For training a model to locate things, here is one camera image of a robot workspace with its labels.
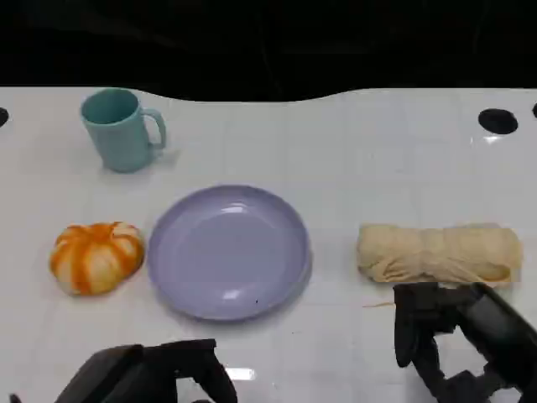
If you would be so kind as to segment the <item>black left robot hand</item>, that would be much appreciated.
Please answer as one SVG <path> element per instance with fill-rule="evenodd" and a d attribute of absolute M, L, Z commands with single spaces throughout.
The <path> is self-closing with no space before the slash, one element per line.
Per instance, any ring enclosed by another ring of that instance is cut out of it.
<path fill-rule="evenodd" d="M 237 392 L 215 348 L 214 339 L 198 339 L 103 349 L 79 368 L 56 400 L 176 402 L 176 380 L 193 379 L 212 401 L 236 402 Z"/>

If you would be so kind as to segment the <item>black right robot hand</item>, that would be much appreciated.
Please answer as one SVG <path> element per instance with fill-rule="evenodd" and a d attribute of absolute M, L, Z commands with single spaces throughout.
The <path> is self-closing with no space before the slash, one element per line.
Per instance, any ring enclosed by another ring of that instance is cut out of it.
<path fill-rule="evenodd" d="M 413 365 L 437 401 L 488 402 L 503 389 L 516 389 L 522 402 L 536 400 L 536 331 L 493 288 L 400 284 L 394 303 L 398 366 Z M 465 370 L 448 378 L 441 370 L 435 336 L 457 328 L 487 361 L 479 376 Z"/>

